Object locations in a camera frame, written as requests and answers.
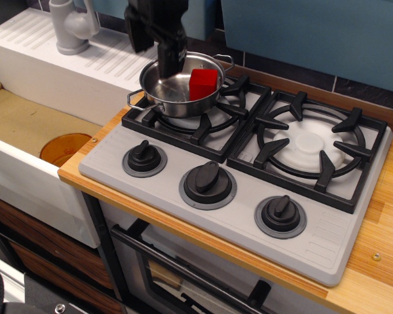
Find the blue wall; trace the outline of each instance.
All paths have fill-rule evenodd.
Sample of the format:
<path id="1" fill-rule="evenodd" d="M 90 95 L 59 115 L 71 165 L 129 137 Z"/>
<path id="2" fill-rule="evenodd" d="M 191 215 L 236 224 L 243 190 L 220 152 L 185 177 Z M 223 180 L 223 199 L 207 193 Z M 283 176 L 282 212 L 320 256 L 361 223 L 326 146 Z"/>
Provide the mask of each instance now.
<path id="1" fill-rule="evenodd" d="M 188 36 L 205 40 L 214 31 L 215 0 L 189 0 L 189 9 L 183 15 L 182 23 Z M 74 0 L 84 8 L 83 0 Z M 127 0 L 93 0 L 97 12 L 124 19 Z"/>
<path id="2" fill-rule="evenodd" d="M 227 46 L 393 91 L 393 1 L 222 5 Z"/>

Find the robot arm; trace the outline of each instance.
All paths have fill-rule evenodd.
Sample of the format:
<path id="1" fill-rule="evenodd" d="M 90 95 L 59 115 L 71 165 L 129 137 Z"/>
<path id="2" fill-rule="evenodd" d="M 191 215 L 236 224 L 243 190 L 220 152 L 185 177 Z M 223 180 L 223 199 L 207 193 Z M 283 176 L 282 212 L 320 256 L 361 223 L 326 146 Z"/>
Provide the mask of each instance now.
<path id="1" fill-rule="evenodd" d="M 181 72 L 187 51 L 181 17 L 188 0 L 129 0 L 125 10 L 128 35 L 136 52 L 157 47 L 159 73 L 167 78 Z"/>

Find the oven window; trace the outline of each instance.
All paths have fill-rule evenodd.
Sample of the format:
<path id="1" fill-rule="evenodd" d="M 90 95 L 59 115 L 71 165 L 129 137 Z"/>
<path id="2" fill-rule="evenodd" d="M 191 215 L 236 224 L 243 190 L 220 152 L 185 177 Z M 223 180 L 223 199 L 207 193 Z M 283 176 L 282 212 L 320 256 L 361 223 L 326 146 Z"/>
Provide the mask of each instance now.
<path id="1" fill-rule="evenodd" d="M 164 300 L 165 305 L 172 308 L 176 313 L 241 313 L 154 260 L 140 254 L 139 256 L 142 261 L 140 263 L 141 272 L 146 281 L 148 293 L 159 300 Z"/>

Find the black burner grate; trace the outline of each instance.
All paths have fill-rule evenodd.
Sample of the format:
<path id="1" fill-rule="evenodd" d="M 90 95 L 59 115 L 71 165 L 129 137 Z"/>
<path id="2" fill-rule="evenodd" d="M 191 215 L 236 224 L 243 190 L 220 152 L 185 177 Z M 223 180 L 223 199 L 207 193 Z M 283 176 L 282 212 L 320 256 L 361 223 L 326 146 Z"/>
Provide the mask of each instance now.
<path id="1" fill-rule="evenodd" d="M 279 116 L 284 113 L 290 114 L 298 122 L 303 121 L 305 113 L 313 113 L 316 118 L 331 120 L 334 124 L 331 129 L 333 133 L 348 132 L 355 139 L 356 144 L 340 141 L 333 143 L 334 147 L 352 159 L 340 169 L 336 169 L 325 151 L 321 150 L 319 153 L 320 172 L 308 172 L 295 169 L 276 158 L 275 155 L 289 144 L 290 139 L 265 142 L 265 132 L 288 130 L 289 126 L 279 120 Z M 346 111 L 309 100 L 304 92 L 293 95 L 275 91 L 269 102 L 259 110 L 246 128 L 245 134 L 229 156 L 227 165 L 310 199 L 347 213 L 353 213 L 386 127 L 386 122 L 364 116 L 358 108 Z M 366 129 L 375 130 L 373 143 L 366 143 L 363 134 L 363 130 Z M 259 152 L 253 160 L 248 161 L 242 156 L 247 156 L 246 147 L 254 137 L 256 137 Z M 328 192 L 328 185 L 332 183 L 332 180 L 349 175 L 354 169 L 361 171 L 361 174 L 350 199 Z M 303 179 L 308 179 L 310 182 L 306 183 Z"/>
<path id="2" fill-rule="evenodd" d="M 246 94 L 248 92 L 259 95 L 259 99 L 249 110 L 246 108 Z M 150 110 L 143 115 L 141 111 L 130 110 L 122 118 L 122 125 L 131 130 L 148 135 L 173 146 L 182 148 L 199 156 L 224 162 L 234 145 L 242 135 L 245 123 L 259 108 L 269 100 L 271 89 L 249 82 L 249 77 L 242 76 L 238 80 L 233 79 L 220 91 L 219 103 L 216 108 L 225 113 L 229 118 L 218 125 L 212 125 L 208 114 L 199 117 L 197 128 L 185 128 L 171 123 L 169 118 Z M 233 104 L 223 102 L 222 99 L 233 96 Z M 145 108 L 147 100 L 144 97 L 136 105 Z M 224 145 L 220 148 L 210 146 L 210 135 L 223 131 Z"/>

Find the wooden countertop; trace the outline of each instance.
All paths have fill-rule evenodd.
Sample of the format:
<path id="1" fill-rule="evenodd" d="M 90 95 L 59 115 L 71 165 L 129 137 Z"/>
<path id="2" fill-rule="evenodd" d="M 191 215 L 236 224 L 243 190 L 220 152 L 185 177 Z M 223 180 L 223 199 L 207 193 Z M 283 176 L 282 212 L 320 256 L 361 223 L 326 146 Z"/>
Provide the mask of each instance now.
<path id="1" fill-rule="evenodd" d="M 393 130 L 393 110 L 239 67 L 229 74 L 238 76 L 243 73 L 249 74 L 252 82 L 266 84 L 273 89 L 291 93 L 303 90 L 311 99 L 347 109 L 360 107 L 364 114 L 386 120 Z M 96 143 L 119 123 L 127 110 L 123 109 L 94 136 Z M 78 170 L 79 163 L 96 143 L 89 141 L 60 168 L 58 174 L 61 180 L 336 311 L 393 313 L 393 142 L 343 278 L 336 287 L 331 288 L 82 176 Z M 381 257 L 380 261 L 373 259 L 377 253 Z"/>

